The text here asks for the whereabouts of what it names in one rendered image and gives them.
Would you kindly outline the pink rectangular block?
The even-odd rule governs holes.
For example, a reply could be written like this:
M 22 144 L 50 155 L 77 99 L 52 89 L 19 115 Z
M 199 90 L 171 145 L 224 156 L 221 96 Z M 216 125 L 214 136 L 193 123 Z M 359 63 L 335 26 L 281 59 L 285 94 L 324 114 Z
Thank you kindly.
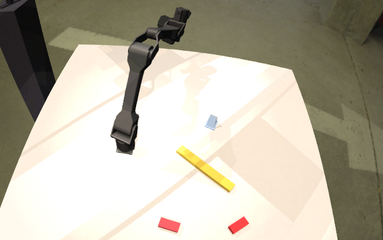
M 168 220 L 166 218 L 161 217 L 158 227 L 161 227 L 166 230 L 173 231 L 175 233 L 179 230 L 180 223 L 175 222 L 173 220 Z

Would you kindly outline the yellow bar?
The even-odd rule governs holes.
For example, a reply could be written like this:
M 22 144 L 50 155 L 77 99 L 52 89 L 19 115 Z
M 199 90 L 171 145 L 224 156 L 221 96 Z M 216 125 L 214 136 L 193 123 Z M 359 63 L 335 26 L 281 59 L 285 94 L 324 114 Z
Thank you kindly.
M 192 164 L 196 169 L 201 171 L 204 175 L 209 177 L 216 184 L 220 185 L 221 188 L 230 192 L 231 189 L 235 186 L 230 180 L 225 178 L 223 175 L 218 173 L 215 169 L 201 160 L 198 156 L 196 156 L 192 151 L 185 148 L 183 145 L 177 149 L 176 153 L 184 158 L 187 162 Z

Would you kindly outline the red rectangular block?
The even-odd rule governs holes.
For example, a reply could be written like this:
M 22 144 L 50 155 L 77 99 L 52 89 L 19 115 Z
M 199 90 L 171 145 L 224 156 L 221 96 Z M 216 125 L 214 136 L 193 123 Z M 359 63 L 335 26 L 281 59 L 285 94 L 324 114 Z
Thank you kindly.
M 249 224 L 249 222 L 246 220 L 246 218 L 242 217 L 241 219 L 237 220 L 232 225 L 228 226 L 228 229 L 230 230 L 230 232 L 232 234 L 235 234 L 237 231 L 239 231 L 240 229 L 244 228 L 248 224 Z

